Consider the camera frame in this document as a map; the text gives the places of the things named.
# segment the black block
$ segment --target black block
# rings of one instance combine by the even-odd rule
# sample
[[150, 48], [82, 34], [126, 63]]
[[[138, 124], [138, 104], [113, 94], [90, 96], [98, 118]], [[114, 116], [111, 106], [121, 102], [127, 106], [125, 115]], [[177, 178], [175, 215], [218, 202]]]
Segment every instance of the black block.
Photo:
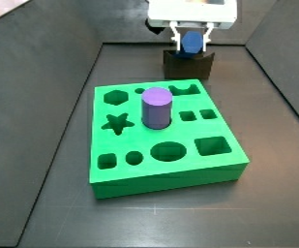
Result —
[[198, 78], [207, 80], [215, 53], [203, 56], [203, 52], [193, 58], [179, 58], [175, 50], [163, 51], [163, 70], [166, 79]]

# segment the gray floor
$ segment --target gray floor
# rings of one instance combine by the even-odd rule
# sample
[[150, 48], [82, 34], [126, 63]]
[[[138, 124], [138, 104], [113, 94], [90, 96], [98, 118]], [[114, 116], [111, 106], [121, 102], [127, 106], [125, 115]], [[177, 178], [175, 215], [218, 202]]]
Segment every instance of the gray floor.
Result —
[[299, 247], [299, 120], [245, 47], [206, 88], [251, 159], [239, 181], [97, 201], [89, 116], [98, 85], [163, 79], [163, 46], [105, 46], [21, 247]]

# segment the hexagonal hole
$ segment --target hexagonal hole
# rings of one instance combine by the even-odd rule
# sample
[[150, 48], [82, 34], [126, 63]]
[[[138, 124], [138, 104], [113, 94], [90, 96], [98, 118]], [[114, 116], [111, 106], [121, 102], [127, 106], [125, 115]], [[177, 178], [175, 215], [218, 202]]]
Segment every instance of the hexagonal hole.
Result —
[[105, 95], [105, 103], [110, 105], [121, 105], [129, 101], [129, 93], [121, 90], [113, 90]]

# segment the green foam block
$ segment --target green foam block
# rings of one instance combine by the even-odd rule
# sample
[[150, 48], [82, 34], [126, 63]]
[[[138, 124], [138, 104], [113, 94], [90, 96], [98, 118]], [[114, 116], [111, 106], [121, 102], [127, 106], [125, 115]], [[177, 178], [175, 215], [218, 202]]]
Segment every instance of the green foam block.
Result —
[[[173, 92], [171, 125], [142, 121], [142, 93]], [[95, 88], [90, 183], [98, 199], [238, 180], [249, 164], [197, 79]]]

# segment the square hole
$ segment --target square hole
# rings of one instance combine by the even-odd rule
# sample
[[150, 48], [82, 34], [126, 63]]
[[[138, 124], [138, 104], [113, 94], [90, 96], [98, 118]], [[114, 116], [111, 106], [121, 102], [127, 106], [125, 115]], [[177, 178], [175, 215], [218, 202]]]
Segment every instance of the square hole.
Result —
[[213, 109], [203, 109], [199, 111], [203, 119], [215, 119], [217, 114]]
[[179, 112], [183, 121], [195, 121], [195, 114], [193, 111]]
[[201, 156], [210, 156], [233, 152], [225, 137], [197, 139], [195, 147]]
[[117, 157], [114, 153], [103, 154], [98, 159], [99, 169], [106, 170], [117, 166]]

